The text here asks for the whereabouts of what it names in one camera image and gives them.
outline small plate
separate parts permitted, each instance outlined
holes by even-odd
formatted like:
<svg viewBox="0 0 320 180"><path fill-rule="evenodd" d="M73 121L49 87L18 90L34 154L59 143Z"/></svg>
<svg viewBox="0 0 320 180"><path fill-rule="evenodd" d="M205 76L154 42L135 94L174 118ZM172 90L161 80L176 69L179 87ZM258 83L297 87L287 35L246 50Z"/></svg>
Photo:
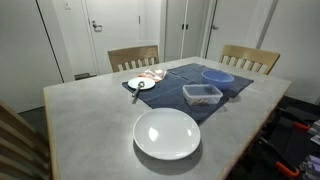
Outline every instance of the small plate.
<svg viewBox="0 0 320 180"><path fill-rule="evenodd" d="M200 129L184 112L158 108L143 114L134 125L133 138L149 156L177 160L190 155L200 143Z"/></svg>
<svg viewBox="0 0 320 180"><path fill-rule="evenodd" d="M154 82L154 80L150 79L150 78L145 78L145 77L137 77L137 78L133 78L128 82L129 87L133 88L133 89L137 89L138 84L140 81L144 82L144 86L142 88L140 88L141 90L143 89L150 89L152 88L156 83Z"/></svg>

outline chair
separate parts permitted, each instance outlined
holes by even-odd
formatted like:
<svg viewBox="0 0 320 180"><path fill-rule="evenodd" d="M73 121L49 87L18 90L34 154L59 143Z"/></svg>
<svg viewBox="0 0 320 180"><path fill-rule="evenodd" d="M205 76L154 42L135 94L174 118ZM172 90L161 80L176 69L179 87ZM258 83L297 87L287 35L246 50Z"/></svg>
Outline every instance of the chair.
<svg viewBox="0 0 320 180"><path fill-rule="evenodd" d="M159 64L158 46L156 45L108 51L108 55L113 72L120 71L119 65L122 66L123 70L127 70L126 63L128 64L128 69L133 69L133 64L135 64L136 68L140 65L146 66L145 60L148 61L149 65L152 64L152 59L153 64Z"/></svg>
<svg viewBox="0 0 320 180"><path fill-rule="evenodd" d="M48 140L1 101L0 179L51 179Z"/></svg>
<svg viewBox="0 0 320 180"><path fill-rule="evenodd" d="M241 46L225 45L220 57L221 63L223 63L225 57L227 57L226 64L228 65L231 65L230 62L234 58L233 66L237 66L240 63L239 59L242 59L239 66L241 69L244 69L245 64L249 62L247 66L249 71L259 72L261 67L265 65L266 69L263 71L263 74L268 75L278 61L280 54Z"/></svg>

